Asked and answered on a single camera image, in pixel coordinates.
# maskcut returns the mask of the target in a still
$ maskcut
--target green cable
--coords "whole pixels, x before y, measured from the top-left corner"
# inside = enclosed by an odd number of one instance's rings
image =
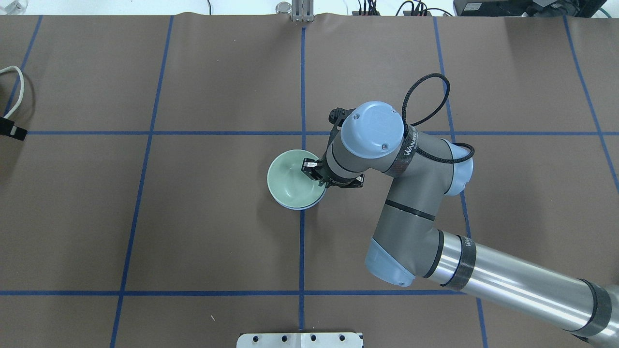
[[[608,17],[608,18],[612,18],[612,16],[611,16],[611,15],[610,15],[610,14],[609,14],[609,13],[608,13],[605,9],[603,9],[603,8],[601,8],[601,7],[600,7],[600,12],[601,12],[601,13],[603,13],[603,14],[605,14],[605,15],[606,15],[606,17]]]

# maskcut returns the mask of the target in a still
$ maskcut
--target light green bowl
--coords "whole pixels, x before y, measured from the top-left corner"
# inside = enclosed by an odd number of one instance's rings
[[[267,186],[271,196],[288,209],[313,207],[327,191],[325,186],[318,186],[318,181],[308,178],[301,171],[305,158],[318,159],[309,151],[286,151],[273,160],[267,172]]]

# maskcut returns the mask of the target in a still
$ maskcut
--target white cable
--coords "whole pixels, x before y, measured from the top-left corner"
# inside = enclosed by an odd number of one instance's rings
[[[21,105],[22,103],[22,99],[24,98],[24,74],[22,74],[22,70],[19,69],[17,66],[11,65],[9,67],[5,67],[4,69],[0,70],[0,74],[3,74],[7,71],[11,71],[11,70],[15,70],[17,71],[18,75],[19,75],[19,98],[17,98],[17,103],[15,103],[15,105],[13,105],[13,107],[9,110],[9,112],[4,115],[4,118],[9,118],[13,112],[15,112],[15,110],[17,110],[17,108],[19,107],[19,105]]]

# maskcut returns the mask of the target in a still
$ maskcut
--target black cable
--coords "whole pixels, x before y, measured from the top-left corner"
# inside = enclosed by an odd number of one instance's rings
[[[419,87],[419,85],[423,82],[426,81],[428,79],[431,79],[432,77],[438,77],[439,79],[443,80],[443,82],[445,82],[445,95],[443,96],[443,100],[441,101],[441,104],[438,106],[438,108],[436,108],[434,111],[432,111],[431,114],[429,114],[428,116],[424,117],[424,119],[417,121],[415,123],[412,123],[411,126],[417,126],[419,124],[422,124],[426,121],[428,121],[430,118],[434,117],[434,115],[437,114],[437,112],[440,111],[440,109],[443,108],[443,106],[445,105],[445,103],[447,102],[447,98],[449,98],[449,91],[451,89],[451,85],[449,84],[449,80],[447,80],[447,77],[445,77],[445,75],[443,74],[438,74],[437,72],[434,72],[432,74],[428,74],[426,76],[423,76],[421,79],[417,80],[413,86],[411,86],[409,88],[409,91],[406,93],[406,96],[404,96],[404,102],[402,103],[402,122],[404,123],[404,137],[406,138],[406,136],[409,133],[409,126],[406,124],[406,108],[409,104],[409,98],[410,95],[413,93],[413,91]],[[427,159],[436,161],[436,162],[440,162],[440,163],[446,163],[446,164],[456,164],[456,163],[462,163],[470,158],[473,157],[473,155],[475,154],[475,148],[473,148],[471,145],[466,144],[465,142],[454,142],[453,143],[456,146],[461,146],[461,147],[466,147],[469,150],[469,153],[459,159],[442,159],[441,157],[437,157],[434,155],[429,154],[428,152],[425,152],[424,150],[422,150],[421,148],[417,148],[417,153],[424,156]]]
[[[439,10],[439,11],[443,11],[443,12],[447,13],[447,15],[448,15],[448,16],[453,17],[453,15],[452,15],[451,13],[449,13],[449,12],[445,11],[444,9],[437,9],[437,8],[435,8],[435,7],[432,7],[431,9],[426,9],[426,11],[428,11],[428,10]]]
[[[412,11],[414,11],[414,10],[415,10],[415,3],[414,3],[414,2],[412,2],[411,0],[406,0],[406,1],[404,1],[404,2],[400,5],[400,8],[398,8],[398,9],[397,9],[396,15],[399,15],[399,14],[400,14],[400,10],[402,9],[402,7],[404,7],[404,5],[406,5],[406,4],[407,4],[407,3],[409,3],[409,2],[410,2],[410,10],[411,10],[411,12],[412,12]]]

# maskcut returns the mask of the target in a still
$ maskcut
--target white floor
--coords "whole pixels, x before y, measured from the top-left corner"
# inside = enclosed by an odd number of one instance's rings
[[[4,7],[13,0],[0,0]],[[27,2],[25,14],[51,15],[138,15],[138,14],[179,14],[195,12],[208,14],[207,0],[20,0]],[[212,14],[272,14],[275,5],[281,0],[210,0]],[[429,7],[438,7],[451,14],[454,13],[452,0],[427,0]],[[381,15],[394,15],[401,0],[379,0],[377,8]],[[314,13],[350,14],[359,8],[357,0],[314,0]],[[619,0],[608,0],[603,8],[613,17],[619,17]],[[433,15],[441,15],[440,11],[432,11]],[[594,17],[606,17],[598,12]]]

